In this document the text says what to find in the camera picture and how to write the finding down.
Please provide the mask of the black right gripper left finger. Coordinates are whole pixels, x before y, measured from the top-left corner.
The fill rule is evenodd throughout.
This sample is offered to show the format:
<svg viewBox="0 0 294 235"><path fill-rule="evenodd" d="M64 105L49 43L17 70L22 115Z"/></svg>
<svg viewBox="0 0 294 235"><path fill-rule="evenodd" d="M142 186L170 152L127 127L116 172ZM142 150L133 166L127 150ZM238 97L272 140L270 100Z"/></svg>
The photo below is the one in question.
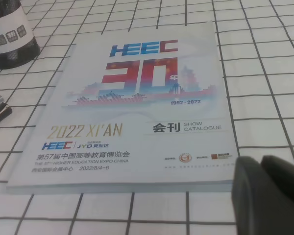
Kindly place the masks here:
<svg viewBox="0 0 294 235"><path fill-rule="evenodd" d="M237 234L294 235L294 196L276 186L261 162L236 160L231 198Z"/></svg>

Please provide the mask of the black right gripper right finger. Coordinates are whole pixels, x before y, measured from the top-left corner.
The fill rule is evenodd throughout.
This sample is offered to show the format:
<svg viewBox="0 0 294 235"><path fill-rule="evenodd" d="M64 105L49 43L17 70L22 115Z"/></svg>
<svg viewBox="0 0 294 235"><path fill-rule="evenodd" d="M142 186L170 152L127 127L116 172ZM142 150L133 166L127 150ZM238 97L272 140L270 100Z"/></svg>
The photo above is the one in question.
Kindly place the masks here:
<svg viewBox="0 0 294 235"><path fill-rule="evenodd" d="M294 165L276 156L267 155L262 158L261 166L284 194L294 196Z"/></svg>

